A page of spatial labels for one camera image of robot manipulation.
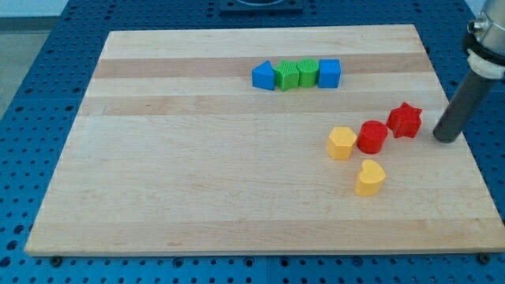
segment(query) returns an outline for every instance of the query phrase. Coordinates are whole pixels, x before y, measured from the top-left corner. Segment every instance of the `yellow heart block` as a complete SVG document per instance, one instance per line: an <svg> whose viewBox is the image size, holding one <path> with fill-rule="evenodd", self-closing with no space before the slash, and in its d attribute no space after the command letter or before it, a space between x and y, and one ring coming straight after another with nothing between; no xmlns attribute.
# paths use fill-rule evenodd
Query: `yellow heart block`
<svg viewBox="0 0 505 284"><path fill-rule="evenodd" d="M356 144L356 133L349 127L335 127L328 137L327 151L336 160L347 160Z"/></svg>
<svg viewBox="0 0 505 284"><path fill-rule="evenodd" d="M354 191L359 196L376 195L385 179L386 172L379 163L371 159L366 159L361 164L361 171L357 176L357 183Z"/></svg>

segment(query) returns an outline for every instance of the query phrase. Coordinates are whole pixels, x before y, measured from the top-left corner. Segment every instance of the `plastic block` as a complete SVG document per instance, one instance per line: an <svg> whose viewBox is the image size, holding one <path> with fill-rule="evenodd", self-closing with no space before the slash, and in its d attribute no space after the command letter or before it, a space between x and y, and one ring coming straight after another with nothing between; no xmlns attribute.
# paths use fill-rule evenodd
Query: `plastic block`
<svg viewBox="0 0 505 284"><path fill-rule="evenodd" d="M275 90L275 74L269 61L265 61L252 70L252 86L266 90Z"/></svg>
<svg viewBox="0 0 505 284"><path fill-rule="evenodd" d="M414 138L421 127L421 112L423 110L402 103L399 108L389 113L386 126L393 131L395 138L407 136Z"/></svg>
<svg viewBox="0 0 505 284"><path fill-rule="evenodd" d="M353 153L356 139L356 134L349 127L333 128L327 142L328 154L336 160L349 159Z"/></svg>
<svg viewBox="0 0 505 284"><path fill-rule="evenodd" d="M319 60L319 81L318 88L338 88L340 82L340 60L320 59Z"/></svg>
<svg viewBox="0 0 505 284"><path fill-rule="evenodd" d="M380 121L367 121L361 126L357 147L366 154L380 152L387 137L387 127Z"/></svg>
<svg viewBox="0 0 505 284"><path fill-rule="evenodd" d="M300 73L298 72L296 62L281 60L281 62L274 67L274 72L275 85L279 86L281 90L285 91L291 88L298 88Z"/></svg>
<svg viewBox="0 0 505 284"><path fill-rule="evenodd" d="M304 58L298 64L298 71L300 71L299 86L303 88L311 88L317 84L319 76L319 63L316 59Z"/></svg>
<svg viewBox="0 0 505 284"><path fill-rule="evenodd" d="M366 159L361 163L354 192L359 196L376 195L385 179L386 172L380 164L374 160Z"/></svg>

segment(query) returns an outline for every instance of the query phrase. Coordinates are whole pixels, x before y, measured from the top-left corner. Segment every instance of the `cutting board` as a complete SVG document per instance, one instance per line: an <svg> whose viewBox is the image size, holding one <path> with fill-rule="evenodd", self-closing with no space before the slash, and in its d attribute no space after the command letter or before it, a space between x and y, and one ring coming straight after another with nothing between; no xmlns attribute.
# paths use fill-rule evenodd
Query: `cutting board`
<svg viewBox="0 0 505 284"><path fill-rule="evenodd" d="M340 58L338 89L251 85L264 60ZM415 139L348 161L359 133L409 102ZM26 251L33 256L493 252L505 229L412 25L111 32ZM354 194L364 159L381 191Z"/></svg>

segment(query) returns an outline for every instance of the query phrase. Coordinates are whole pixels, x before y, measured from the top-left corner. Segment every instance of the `blue block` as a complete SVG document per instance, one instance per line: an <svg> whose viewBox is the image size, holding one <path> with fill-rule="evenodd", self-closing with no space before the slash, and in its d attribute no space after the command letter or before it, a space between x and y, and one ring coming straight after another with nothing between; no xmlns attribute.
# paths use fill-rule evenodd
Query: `blue block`
<svg viewBox="0 0 505 284"><path fill-rule="evenodd" d="M252 70L252 86L266 90L275 90L275 74L269 61L265 61Z"/></svg>
<svg viewBox="0 0 505 284"><path fill-rule="evenodd" d="M320 59L319 60L319 81L318 88L338 88L340 81L340 60Z"/></svg>

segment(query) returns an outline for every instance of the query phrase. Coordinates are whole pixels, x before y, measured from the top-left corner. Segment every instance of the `blue table surface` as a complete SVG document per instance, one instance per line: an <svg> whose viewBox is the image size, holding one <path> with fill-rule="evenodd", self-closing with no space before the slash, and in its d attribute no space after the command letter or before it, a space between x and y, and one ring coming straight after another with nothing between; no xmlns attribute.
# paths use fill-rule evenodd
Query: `blue table surface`
<svg viewBox="0 0 505 284"><path fill-rule="evenodd" d="M505 253L402 256L33 258L23 252L109 31L415 24L447 97L468 70L463 0L304 0L303 13L219 15L216 0L71 0L0 121L0 283L505 282ZM466 139L505 217L505 81Z"/></svg>

